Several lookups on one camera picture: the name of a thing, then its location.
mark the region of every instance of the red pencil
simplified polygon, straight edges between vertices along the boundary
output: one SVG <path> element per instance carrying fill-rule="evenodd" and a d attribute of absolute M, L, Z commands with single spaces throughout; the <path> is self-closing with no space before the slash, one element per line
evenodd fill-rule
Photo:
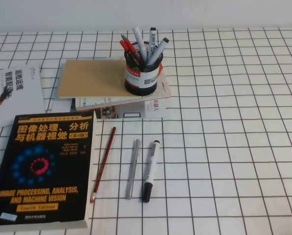
<path fill-rule="evenodd" d="M 105 156 L 103 157 L 102 165 L 101 165 L 101 167 L 99 169 L 99 173 L 98 173 L 98 177 L 97 177 L 97 180 L 96 180 L 96 184 L 95 184 L 95 187 L 93 188 L 93 191 L 92 191 L 91 196 L 90 196 L 90 203 L 94 203 L 95 202 L 96 193 L 98 191 L 98 187 L 99 187 L 99 183 L 100 183 L 101 176 L 102 176 L 102 173 L 103 173 L 103 169 L 105 168 L 105 165 L 106 165 L 106 161 L 107 161 L 108 154 L 109 154 L 109 151 L 110 151 L 110 148 L 111 148 L 111 144 L 112 144 L 112 141 L 113 141 L 115 130 L 116 130 L 116 127 L 114 127 L 112 129 L 111 136 L 110 136 L 110 139 L 109 139 L 109 142 L 108 142 L 108 146 L 107 146 L 107 149 L 106 149 L 106 152 L 105 152 Z"/>

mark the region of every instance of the black pen holder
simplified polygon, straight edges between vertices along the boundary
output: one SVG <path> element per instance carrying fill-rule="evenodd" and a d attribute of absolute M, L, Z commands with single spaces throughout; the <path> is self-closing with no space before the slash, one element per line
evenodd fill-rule
<path fill-rule="evenodd" d="M 144 42 L 144 44 L 148 53 L 149 43 Z M 132 45 L 141 57 L 138 44 L 132 43 Z M 124 56 L 126 59 L 125 88 L 127 91 L 140 96 L 152 94 L 157 88 L 157 79 L 162 70 L 163 53 L 161 53 L 154 64 L 149 66 L 144 63 L 137 63 L 136 57 L 127 52 L 124 52 Z"/>

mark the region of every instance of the white marker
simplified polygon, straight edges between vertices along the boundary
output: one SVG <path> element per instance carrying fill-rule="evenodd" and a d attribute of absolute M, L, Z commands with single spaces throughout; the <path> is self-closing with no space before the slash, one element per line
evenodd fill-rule
<path fill-rule="evenodd" d="M 157 166 L 157 155 L 160 149 L 160 142 L 155 141 L 154 145 L 151 149 L 151 158 L 149 162 L 149 167 L 146 175 L 146 182 L 144 184 L 144 192 L 142 195 L 142 201 L 143 202 L 149 202 L 150 201 L 150 195 L 151 195 L 151 189 L 154 182 L 154 177 L 156 173 L 156 166 Z"/>
<path fill-rule="evenodd" d="M 163 50 L 166 48 L 168 43 L 169 40 L 167 38 L 163 38 L 163 40 L 160 42 L 160 45 L 157 47 L 157 49 L 151 56 L 150 60 L 148 61 L 147 66 L 153 65 L 157 61 L 157 59 L 159 58 Z"/>
<path fill-rule="evenodd" d="M 133 28 L 133 32 L 134 32 L 136 41 L 137 41 L 138 46 L 139 46 L 141 58 L 144 61 L 144 63 L 146 64 L 148 61 L 147 49 L 146 49 L 146 46 L 144 44 L 144 40 L 142 39 L 140 30 L 138 27 L 135 27 L 135 28 Z"/>
<path fill-rule="evenodd" d="M 152 54 L 156 49 L 156 28 L 150 28 L 149 33 L 149 47 L 148 47 L 148 60 L 150 60 Z"/>

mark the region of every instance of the black book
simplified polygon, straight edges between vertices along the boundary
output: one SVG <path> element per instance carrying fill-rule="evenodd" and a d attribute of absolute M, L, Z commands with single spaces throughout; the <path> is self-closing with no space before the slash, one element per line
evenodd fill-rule
<path fill-rule="evenodd" d="M 95 121 L 93 111 L 15 117 L 0 167 L 0 232 L 87 227 Z"/>

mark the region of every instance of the cardboard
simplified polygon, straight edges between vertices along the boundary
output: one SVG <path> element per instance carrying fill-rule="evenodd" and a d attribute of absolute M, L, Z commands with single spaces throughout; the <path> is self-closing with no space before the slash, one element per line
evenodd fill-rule
<path fill-rule="evenodd" d="M 125 60 L 67 60 L 59 98 L 131 97 L 124 86 Z"/>

